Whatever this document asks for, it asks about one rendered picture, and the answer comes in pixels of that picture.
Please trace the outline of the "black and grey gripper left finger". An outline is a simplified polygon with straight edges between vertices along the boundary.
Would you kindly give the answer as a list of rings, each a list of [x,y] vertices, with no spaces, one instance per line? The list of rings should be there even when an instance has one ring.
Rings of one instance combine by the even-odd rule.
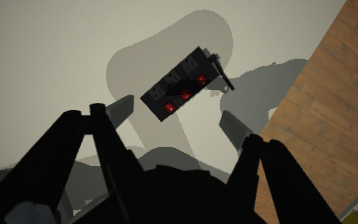
[[[93,135],[108,197],[116,193],[126,224],[171,224],[168,201],[116,131],[134,112],[134,95],[89,107],[90,115],[64,112],[0,182],[0,224],[57,224],[84,135]]]

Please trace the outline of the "black power strip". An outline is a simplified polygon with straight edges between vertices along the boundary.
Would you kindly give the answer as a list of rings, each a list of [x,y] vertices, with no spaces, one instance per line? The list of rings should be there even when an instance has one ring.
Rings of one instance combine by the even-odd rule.
[[[164,121],[219,76],[212,62],[230,89],[234,90],[235,88],[221,69],[216,55],[213,53],[207,58],[198,46],[140,99],[161,122]]]

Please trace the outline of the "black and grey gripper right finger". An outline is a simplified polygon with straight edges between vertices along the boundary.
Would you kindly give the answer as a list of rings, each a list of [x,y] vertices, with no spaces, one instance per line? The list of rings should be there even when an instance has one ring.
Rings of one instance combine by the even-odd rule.
[[[254,224],[260,158],[280,224],[342,224],[283,143],[263,141],[226,110],[219,126],[241,155],[208,224]]]

